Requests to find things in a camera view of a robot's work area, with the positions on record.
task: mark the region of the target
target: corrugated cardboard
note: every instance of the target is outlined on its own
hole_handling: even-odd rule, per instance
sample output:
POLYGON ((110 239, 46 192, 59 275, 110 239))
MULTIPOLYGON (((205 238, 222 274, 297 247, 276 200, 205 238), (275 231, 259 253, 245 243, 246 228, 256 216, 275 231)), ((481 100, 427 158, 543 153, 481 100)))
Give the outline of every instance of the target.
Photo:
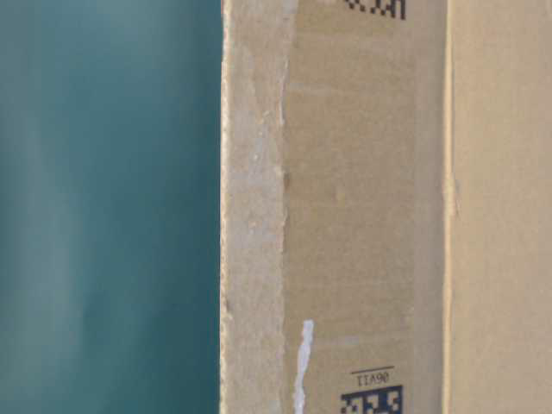
POLYGON ((224 16, 222 413, 549 412, 550 1, 224 16))

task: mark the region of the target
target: blurry teal surface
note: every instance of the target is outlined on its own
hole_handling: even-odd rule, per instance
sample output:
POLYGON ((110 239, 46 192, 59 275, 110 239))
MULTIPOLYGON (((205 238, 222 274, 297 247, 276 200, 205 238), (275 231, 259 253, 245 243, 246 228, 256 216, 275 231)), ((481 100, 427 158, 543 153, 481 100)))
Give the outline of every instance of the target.
POLYGON ((220 6, 0 0, 0 413, 211 414, 220 6))

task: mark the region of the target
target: cardboard box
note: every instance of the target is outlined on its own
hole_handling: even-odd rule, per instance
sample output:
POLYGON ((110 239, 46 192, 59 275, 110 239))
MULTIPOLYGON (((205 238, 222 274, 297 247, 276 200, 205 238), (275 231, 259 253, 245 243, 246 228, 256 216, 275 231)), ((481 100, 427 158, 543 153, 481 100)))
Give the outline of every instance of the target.
POLYGON ((224 18, 222 413, 549 412, 552 3, 224 18))

